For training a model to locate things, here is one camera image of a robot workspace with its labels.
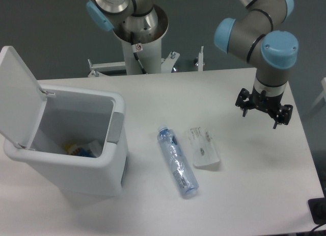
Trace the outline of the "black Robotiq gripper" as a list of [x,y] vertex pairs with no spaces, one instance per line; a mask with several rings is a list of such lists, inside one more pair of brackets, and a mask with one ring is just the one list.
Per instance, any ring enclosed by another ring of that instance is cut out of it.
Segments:
[[277,96],[267,96],[258,92],[253,87],[252,94],[242,88],[235,105],[242,110],[242,116],[247,115],[248,110],[256,109],[261,112],[269,114],[269,116],[275,121],[273,129],[276,129],[278,125],[288,125],[292,116],[293,105],[286,104],[281,105],[283,93]]

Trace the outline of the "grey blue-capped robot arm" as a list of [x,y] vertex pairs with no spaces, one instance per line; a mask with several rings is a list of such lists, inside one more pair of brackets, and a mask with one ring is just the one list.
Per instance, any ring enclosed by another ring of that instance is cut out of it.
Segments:
[[[291,14],[293,0],[240,0],[247,15],[224,19],[214,33],[214,44],[256,68],[253,90],[242,89],[236,106],[244,113],[267,113],[275,125],[287,125],[292,105],[281,104],[296,63],[298,40],[279,26]],[[166,13],[153,0],[90,0],[86,9],[102,30],[121,41],[128,74],[171,71],[161,57],[161,39],[168,30]]]

